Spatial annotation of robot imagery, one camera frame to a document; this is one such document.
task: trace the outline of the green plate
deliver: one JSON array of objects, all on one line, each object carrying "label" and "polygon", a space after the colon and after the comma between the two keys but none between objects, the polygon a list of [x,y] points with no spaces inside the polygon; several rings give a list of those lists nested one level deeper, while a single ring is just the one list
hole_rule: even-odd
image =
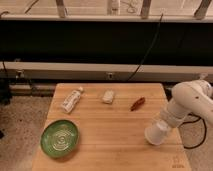
[{"label": "green plate", "polygon": [[78,128],[69,120],[51,123],[41,136],[41,148],[48,156],[59,158],[74,149],[78,141]]}]

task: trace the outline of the wooden tabletop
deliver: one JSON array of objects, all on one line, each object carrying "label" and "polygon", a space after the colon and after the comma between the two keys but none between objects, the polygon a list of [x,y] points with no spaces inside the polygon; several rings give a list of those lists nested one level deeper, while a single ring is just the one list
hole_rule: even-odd
[{"label": "wooden tabletop", "polygon": [[[68,115],[60,104],[79,86],[84,88],[79,103]],[[102,103],[106,90],[113,90],[113,103]],[[136,111],[131,105],[140,97],[146,102]],[[45,127],[55,120],[69,119],[80,132],[77,148],[66,157],[51,159],[38,148],[33,171],[171,171],[191,170],[177,129],[164,144],[150,145],[144,129],[165,106],[161,84],[58,84]]]}]

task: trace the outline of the gray carpet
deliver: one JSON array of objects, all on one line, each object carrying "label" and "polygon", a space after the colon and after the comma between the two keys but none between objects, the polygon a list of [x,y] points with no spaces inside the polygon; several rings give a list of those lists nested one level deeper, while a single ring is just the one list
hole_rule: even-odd
[{"label": "gray carpet", "polygon": [[[30,171],[42,127],[51,103],[51,97],[15,96],[11,104],[0,106],[0,170]],[[197,149],[186,150],[193,171],[213,170],[213,127],[208,125],[207,139]],[[180,127],[183,143],[196,144],[203,136],[203,125],[196,124]]]}]

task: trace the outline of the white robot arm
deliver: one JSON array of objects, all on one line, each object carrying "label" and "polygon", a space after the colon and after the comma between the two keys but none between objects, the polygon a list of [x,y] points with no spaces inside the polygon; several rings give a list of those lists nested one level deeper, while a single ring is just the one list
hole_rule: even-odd
[{"label": "white robot arm", "polygon": [[180,126],[193,112],[213,125],[213,100],[211,85],[204,80],[182,82],[172,88],[172,99],[160,111],[159,119],[145,129],[145,138],[160,145],[172,128]]}]

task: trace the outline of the black panel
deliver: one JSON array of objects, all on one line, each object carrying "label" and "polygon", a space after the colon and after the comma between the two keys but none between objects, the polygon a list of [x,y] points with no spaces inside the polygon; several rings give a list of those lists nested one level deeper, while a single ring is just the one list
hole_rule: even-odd
[{"label": "black panel", "polygon": [[[0,21],[0,58],[137,64],[158,23]],[[161,23],[146,64],[213,65],[213,24]]]}]

